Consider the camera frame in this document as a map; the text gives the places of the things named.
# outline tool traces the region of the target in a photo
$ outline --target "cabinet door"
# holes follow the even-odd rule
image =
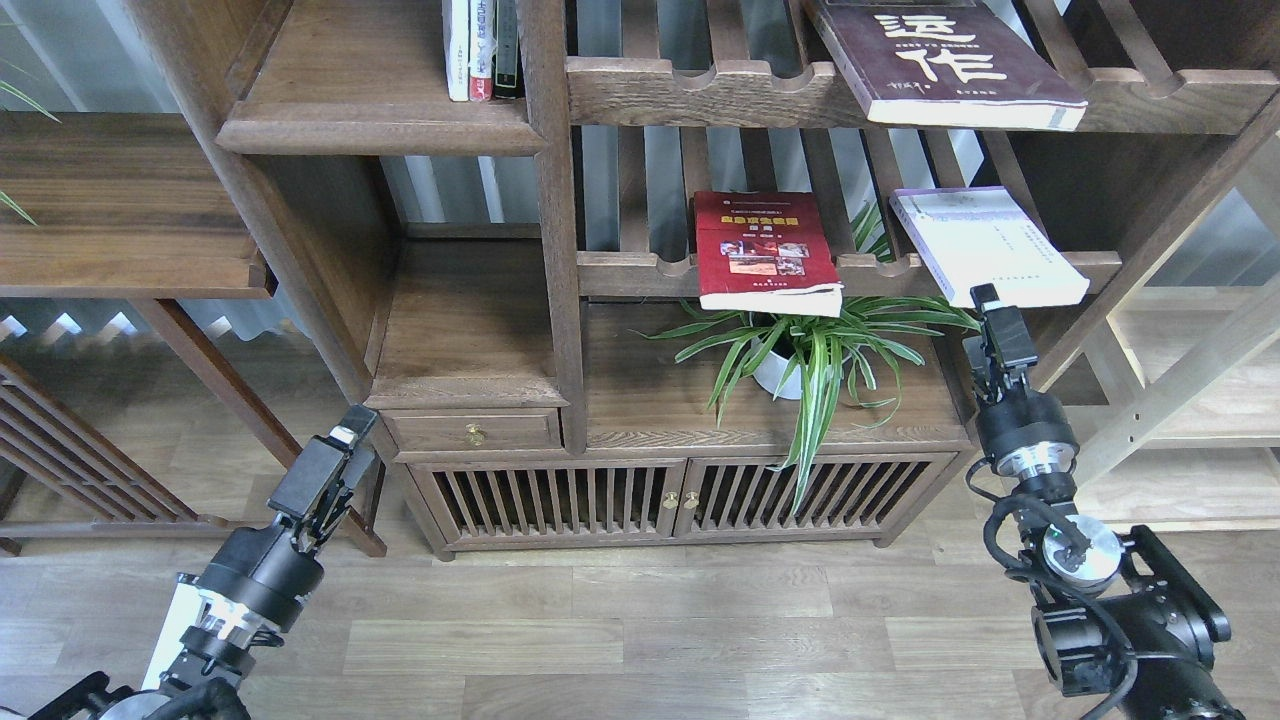
[[[913,487],[937,478],[952,452],[822,456],[799,512],[796,471],[769,470],[778,457],[698,457],[680,495],[678,538],[876,538]]]
[[[449,550],[669,538],[685,460],[410,465]]]

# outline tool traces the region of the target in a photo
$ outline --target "brass door knob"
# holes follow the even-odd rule
[[[485,434],[484,430],[480,429],[480,425],[475,423],[467,425],[467,442],[470,442],[472,447],[480,447],[484,445],[484,439]]]

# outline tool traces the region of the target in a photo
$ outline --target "red book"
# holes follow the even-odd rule
[[[840,275],[808,192],[696,192],[704,310],[840,315]]]

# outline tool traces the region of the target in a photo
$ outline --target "brown book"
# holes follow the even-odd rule
[[[805,0],[877,123],[1075,129],[1085,100],[982,3]]]

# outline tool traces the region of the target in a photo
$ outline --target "drawer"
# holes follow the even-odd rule
[[[401,452],[561,447],[556,407],[384,410]]]

